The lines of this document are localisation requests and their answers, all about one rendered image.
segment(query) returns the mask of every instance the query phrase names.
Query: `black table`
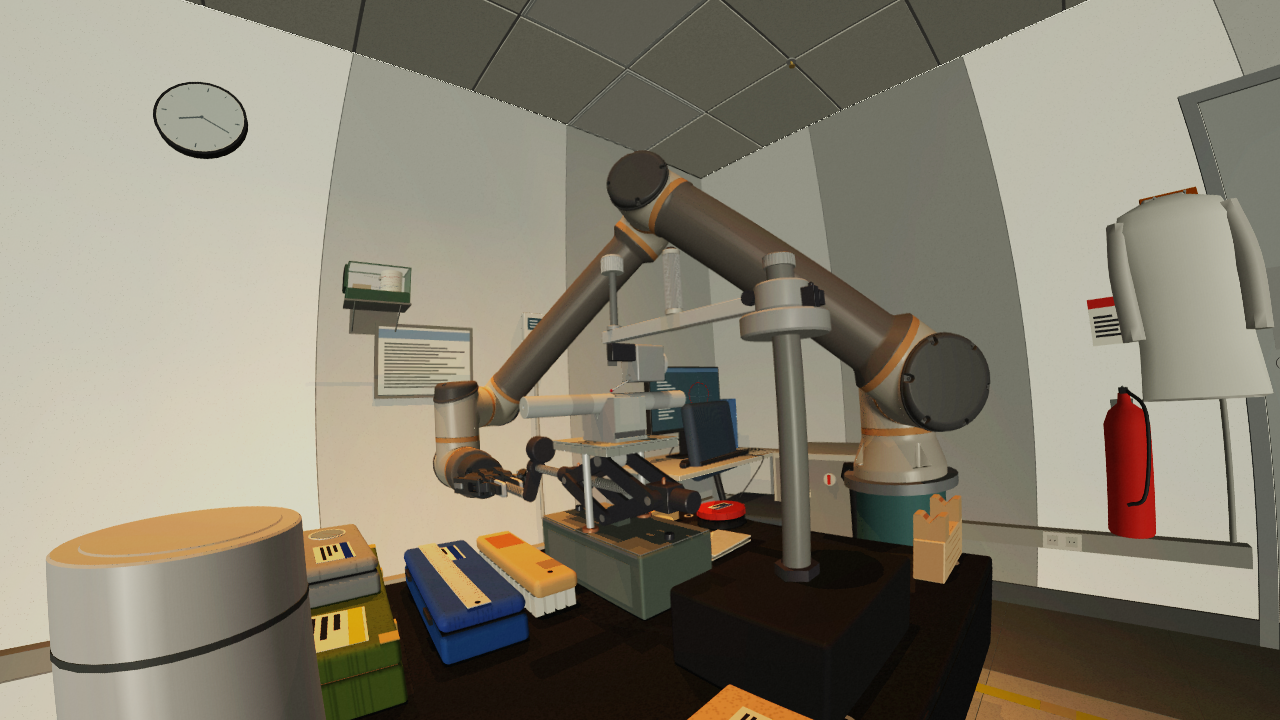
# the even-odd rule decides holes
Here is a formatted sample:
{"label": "black table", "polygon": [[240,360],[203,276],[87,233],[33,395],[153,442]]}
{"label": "black table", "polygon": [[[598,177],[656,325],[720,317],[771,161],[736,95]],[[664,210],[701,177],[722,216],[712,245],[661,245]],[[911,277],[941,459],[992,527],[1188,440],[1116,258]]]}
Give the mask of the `black table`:
{"label": "black table", "polygon": [[[737,532],[753,539],[735,553],[781,548],[781,528],[749,521]],[[684,720],[721,691],[675,664],[669,611],[640,620],[579,587],[576,606],[529,618],[527,642],[444,665],[404,584],[388,585],[388,597],[408,702],[370,717]],[[964,555],[947,584],[915,583],[910,616],[906,637],[850,710],[856,720],[965,717],[991,639],[991,559]]]}

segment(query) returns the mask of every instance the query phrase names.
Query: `clock hand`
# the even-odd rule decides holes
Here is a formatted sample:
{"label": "clock hand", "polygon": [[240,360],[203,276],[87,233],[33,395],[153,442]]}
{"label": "clock hand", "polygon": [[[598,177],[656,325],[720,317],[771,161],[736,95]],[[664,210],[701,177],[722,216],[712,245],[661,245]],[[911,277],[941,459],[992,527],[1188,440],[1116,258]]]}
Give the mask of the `clock hand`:
{"label": "clock hand", "polygon": [[220,131],[225,132],[227,135],[230,135],[230,132],[227,132],[227,129],[225,129],[225,128],[223,128],[223,126],[220,126],[220,124],[215,123],[214,120],[210,120],[209,118],[205,118],[204,115],[201,115],[201,118],[204,118],[204,120],[205,120],[206,123],[209,123],[209,124],[214,126],[215,128],[218,128],[218,129],[220,129]]}

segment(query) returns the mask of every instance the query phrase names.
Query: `teal cylindrical pedestal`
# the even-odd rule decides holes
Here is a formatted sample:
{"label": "teal cylindrical pedestal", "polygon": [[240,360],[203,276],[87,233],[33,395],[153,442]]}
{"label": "teal cylindrical pedestal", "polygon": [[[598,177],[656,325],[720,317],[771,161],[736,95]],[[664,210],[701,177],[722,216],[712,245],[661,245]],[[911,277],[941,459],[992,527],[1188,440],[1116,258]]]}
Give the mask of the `teal cylindrical pedestal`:
{"label": "teal cylindrical pedestal", "polygon": [[868,495],[854,491],[855,519],[859,539],[891,542],[895,544],[914,544],[911,538],[911,518],[916,510],[929,511],[929,498],[946,491],[928,495]]}

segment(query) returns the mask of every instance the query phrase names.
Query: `red round object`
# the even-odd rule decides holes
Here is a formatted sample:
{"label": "red round object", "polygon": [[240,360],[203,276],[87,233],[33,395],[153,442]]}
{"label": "red round object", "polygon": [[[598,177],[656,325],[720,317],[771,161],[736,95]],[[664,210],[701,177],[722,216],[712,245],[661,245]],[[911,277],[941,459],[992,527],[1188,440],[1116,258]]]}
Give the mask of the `red round object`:
{"label": "red round object", "polygon": [[703,520],[737,520],[746,516],[746,506],[733,500],[713,500],[698,507],[698,516]]}
{"label": "red round object", "polygon": [[1124,538],[1156,536],[1155,462],[1149,416],[1120,388],[1102,423],[1107,452],[1107,529]]}

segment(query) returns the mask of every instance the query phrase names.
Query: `yellow floor line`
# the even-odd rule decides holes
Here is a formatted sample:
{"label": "yellow floor line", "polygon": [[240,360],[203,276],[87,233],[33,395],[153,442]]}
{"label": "yellow floor line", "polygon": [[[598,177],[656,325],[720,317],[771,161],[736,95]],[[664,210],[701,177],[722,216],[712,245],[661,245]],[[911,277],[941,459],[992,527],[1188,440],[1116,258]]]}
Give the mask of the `yellow floor line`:
{"label": "yellow floor line", "polygon": [[1053,715],[1060,715],[1062,717],[1070,717],[1071,720],[1105,720],[1097,715],[1089,715],[1088,712],[1082,712],[1079,710],[1070,710],[1062,707],[1061,705],[1055,705],[1052,702],[1041,702],[1033,697],[1027,697],[1024,694],[1011,693],[1009,691],[1002,691],[1000,688],[993,688],[991,685],[978,684],[978,692],[982,694],[989,694],[991,697],[998,697],[1000,700],[1007,700],[1009,702],[1016,702],[1018,705],[1024,705],[1032,710],[1043,710],[1044,712],[1052,712]]}

